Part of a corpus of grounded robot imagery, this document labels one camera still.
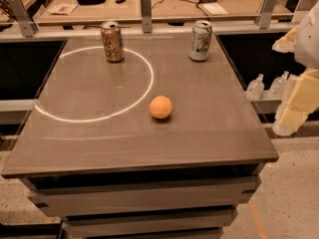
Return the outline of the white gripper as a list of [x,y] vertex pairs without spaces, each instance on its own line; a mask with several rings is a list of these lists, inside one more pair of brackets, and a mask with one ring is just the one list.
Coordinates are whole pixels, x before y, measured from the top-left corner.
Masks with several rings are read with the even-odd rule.
[[286,85],[272,130],[279,136],[296,132],[308,116],[319,108],[319,0],[301,20],[272,49],[279,53],[293,53],[295,61],[307,67],[296,77],[292,75]]

